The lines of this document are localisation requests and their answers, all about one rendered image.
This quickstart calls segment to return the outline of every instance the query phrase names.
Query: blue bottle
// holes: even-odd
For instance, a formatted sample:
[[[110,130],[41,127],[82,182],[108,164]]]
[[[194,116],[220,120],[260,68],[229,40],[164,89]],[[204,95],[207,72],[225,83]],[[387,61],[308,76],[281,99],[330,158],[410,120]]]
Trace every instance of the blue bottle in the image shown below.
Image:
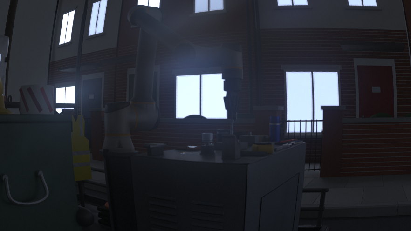
[[[280,117],[270,116],[270,142],[280,141]]]

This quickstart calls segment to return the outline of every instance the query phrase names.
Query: upper-floor window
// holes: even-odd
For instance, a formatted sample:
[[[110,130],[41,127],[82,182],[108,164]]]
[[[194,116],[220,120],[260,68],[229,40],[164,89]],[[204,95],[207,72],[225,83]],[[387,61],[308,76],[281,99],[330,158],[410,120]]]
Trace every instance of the upper-floor window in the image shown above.
[[[279,6],[307,6],[307,0],[277,0]]]
[[[107,0],[93,3],[91,10],[89,36],[103,32],[104,18],[106,17]]]
[[[56,88],[55,102],[56,103],[74,103],[75,86]],[[73,108],[57,108],[58,113],[62,112],[62,109]]]
[[[366,6],[366,7],[376,7],[376,0],[348,0],[348,5],[350,6]]]
[[[160,8],[160,0],[137,0],[137,5]]]
[[[207,119],[226,119],[224,80],[221,73],[179,75],[176,79],[176,118],[200,115]]]
[[[194,0],[194,12],[224,10],[224,0]]]
[[[338,72],[286,72],[286,83],[287,120],[322,120],[321,106],[339,106]],[[321,128],[321,122],[296,122],[287,132]]]
[[[62,31],[60,32],[60,44],[71,41],[71,30],[73,29],[74,10],[63,15]]]

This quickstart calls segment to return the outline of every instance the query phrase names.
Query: metal handle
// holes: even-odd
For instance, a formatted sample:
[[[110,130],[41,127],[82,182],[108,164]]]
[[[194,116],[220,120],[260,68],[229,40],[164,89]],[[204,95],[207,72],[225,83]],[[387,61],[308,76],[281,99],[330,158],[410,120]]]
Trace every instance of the metal handle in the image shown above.
[[[8,176],[3,175],[3,181],[5,182],[7,197],[10,200],[11,203],[13,203],[15,205],[19,205],[19,206],[32,206],[32,205],[39,204],[39,203],[45,201],[48,198],[48,187],[47,187],[47,184],[46,184],[46,180],[44,179],[43,172],[38,171],[36,175],[38,175],[41,178],[41,181],[43,182],[43,186],[44,186],[44,190],[46,191],[46,194],[43,196],[42,199],[40,199],[38,201],[30,201],[30,202],[20,202],[20,201],[14,200],[11,197],[11,194],[10,194],[10,187],[8,185]]]

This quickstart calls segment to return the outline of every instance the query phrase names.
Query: green container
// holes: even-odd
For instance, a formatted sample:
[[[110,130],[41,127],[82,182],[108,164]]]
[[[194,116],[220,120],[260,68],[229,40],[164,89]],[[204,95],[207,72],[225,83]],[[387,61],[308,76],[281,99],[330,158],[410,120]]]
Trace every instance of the green container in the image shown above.
[[[71,149],[71,115],[0,115],[0,230],[81,231]],[[31,206],[11,203],[49,195]]]

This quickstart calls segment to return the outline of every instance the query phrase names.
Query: sidewalk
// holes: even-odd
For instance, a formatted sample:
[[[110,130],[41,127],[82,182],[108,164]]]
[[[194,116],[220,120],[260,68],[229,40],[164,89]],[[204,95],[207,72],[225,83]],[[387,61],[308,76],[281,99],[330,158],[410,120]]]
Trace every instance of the sidewalk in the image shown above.
[[[318,170],[310,170],[305,171],[303,187],[329,188],[323,218],[411,215],[411,174],[320,178]],[[319,204],[320,193],[302,194],[302,206]],[[300,213],[300,218],[317,216],[317,211]]]

